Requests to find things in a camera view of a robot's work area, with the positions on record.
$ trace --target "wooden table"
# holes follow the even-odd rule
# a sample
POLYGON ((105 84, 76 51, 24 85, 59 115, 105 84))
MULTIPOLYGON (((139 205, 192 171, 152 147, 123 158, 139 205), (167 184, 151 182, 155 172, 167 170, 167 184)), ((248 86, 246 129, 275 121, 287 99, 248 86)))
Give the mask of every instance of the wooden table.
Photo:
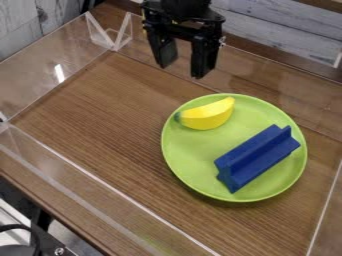
MULTIPOLYGON (((101 8, 104 12, 112 7, 101 8)), ((107 52, 12 123, 216 253, 304 255, 340 162, 342 87, 234 48, 224 48, 222 56, 228 60, 230 79, 204 88, 107 52), (307 140, 302 178, 280 196, 258 203, 231 204, 201 197, 176 179, 163 160, 160 132, 171 112, 216 92, 256 96, 279 106, 307 140)), ((116 211, 120 205, 111 203, 104 187, 95 189, 81 176, 57 176, 53 171, 69 190, 83 188, 88 202, 105 205, 108 214, 116 211)), ((17 163, 8 162, 1 175, 105 254, 144 255, 85 204, 17 163)))

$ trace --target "yellow object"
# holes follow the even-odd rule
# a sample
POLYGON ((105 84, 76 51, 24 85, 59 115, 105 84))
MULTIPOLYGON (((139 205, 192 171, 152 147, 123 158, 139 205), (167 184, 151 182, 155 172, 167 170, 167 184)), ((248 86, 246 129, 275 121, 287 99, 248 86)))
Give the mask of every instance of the yellow object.
POLYGON ((209 130, 226 123, 228 120, 235 99, 227 97, 204 106, 184 110, 175 114, 175 120, 185 127, 196 130, 209 130))

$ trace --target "blue block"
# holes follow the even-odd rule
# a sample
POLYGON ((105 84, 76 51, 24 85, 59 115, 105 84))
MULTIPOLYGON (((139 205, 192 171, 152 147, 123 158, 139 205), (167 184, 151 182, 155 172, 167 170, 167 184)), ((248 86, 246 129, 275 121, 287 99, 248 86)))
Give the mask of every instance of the blue block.
POLYGON ((300 146, 291 127, 271 125, 215 160, 218 179, 236 192, 300 146))

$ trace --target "green plate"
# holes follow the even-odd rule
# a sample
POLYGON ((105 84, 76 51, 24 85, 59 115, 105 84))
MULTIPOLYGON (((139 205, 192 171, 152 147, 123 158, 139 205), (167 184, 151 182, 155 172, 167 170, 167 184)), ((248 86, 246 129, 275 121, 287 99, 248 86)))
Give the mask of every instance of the green plate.
POLYGON ((187 186, 203 195, 230 202, 254 202, 282 193, 300 177, 307 160, 304 137, 292 119, 266 101, 239 94, 207 95, 180 106, 164 124, 161 150, 172 172, 187 186), (228 121, 216 129, 192 130, 173 120, 177 111, 212 103, 227 96, 235 98, 235 109, 228 121), (291 126, 292 137, 300 147, 231 194, 216 179, 213 160, 272 124, 280 128, 291 126))

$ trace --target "plate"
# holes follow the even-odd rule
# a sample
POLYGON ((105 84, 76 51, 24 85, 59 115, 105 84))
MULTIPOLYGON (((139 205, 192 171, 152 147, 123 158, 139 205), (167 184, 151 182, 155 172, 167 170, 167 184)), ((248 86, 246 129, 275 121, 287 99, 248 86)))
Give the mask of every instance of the plate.
POLYGON ((307 161, 307 146, 299 127, 287 114, 266 101, 240 94, 211 94, 183 104, 165 121, 161 151, 168 167, 184 184, 203 195, 230 202, 254 202, 280 194, 299 179, 307 161), (228 121, 216 129, 197 131, 181 126, 173 115, 226 97, 235 98, 228 121), (216 179, 213 160, 256 135, 270 125, 290 125, 300 147, 255 178, 239 191, 230 193, 216 179))

